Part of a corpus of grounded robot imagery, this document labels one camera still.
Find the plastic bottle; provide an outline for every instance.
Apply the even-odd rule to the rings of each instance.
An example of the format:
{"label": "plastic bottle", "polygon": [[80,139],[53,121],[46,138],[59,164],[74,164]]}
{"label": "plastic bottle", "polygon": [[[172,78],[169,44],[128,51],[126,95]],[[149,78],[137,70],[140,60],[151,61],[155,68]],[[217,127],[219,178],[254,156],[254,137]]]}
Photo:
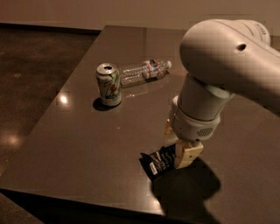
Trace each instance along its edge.
{"label": "plastic bottle", "polygon": [[122,88],[137,86],[166,76],[172,67],[170,61],[161,59],[146,60],[141,64],[119,67]]}

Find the concrete floor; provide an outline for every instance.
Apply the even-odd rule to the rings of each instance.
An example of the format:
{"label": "concrete floor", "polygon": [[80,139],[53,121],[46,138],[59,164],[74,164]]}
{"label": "concrete floor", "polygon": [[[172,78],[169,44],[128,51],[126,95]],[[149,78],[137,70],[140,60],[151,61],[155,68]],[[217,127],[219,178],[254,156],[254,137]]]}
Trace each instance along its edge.
{"label": "concrete floor", "polygon": [[[97,35],[0,28],[0,176]],[[42,223],[0,194],[0,223]]]}

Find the table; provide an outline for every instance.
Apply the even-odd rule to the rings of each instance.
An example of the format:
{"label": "table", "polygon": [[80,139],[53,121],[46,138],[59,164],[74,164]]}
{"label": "table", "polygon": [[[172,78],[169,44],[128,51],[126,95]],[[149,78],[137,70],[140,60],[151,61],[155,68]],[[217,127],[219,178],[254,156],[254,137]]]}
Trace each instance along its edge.
{"label": "table", "polygon": [[[190,167],[152,185],[140,165],[140,152],[164,143],[172,98],[186,77],[179,57],[184,34],[106,26],[1,176],[0,188],[181,221],[278,223],[280,121],[241,96],[224,108]],[[154,58],[170,60],[170,74],[123,89],[115,108],[100,104],[99,64]]]}

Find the aluminum can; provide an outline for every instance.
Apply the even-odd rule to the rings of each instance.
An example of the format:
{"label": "aluminum can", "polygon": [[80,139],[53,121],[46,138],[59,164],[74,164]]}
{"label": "aluminum can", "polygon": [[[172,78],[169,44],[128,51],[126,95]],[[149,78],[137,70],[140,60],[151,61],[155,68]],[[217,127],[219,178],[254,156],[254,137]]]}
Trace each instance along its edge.
{"label": "aluminum can", "polygon": [[111,63],[100,64],[96,69],[99,94],[102,104],[110,107],[122,100],[120,75],[116,66]]}

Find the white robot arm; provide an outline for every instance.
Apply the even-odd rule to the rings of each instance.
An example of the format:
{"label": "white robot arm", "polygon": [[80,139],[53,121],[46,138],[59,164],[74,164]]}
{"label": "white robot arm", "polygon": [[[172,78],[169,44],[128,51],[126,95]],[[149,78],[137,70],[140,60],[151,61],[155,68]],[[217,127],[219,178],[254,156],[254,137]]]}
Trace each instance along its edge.
{"label": "white robot arm", "polygon": [[211,137],[221,110],[235,94],[280,116],[280,53],[270,47],[262,24],[200,22],[183,37],[180,56],[188,75],[169,114],[179,139],[198,145]]}

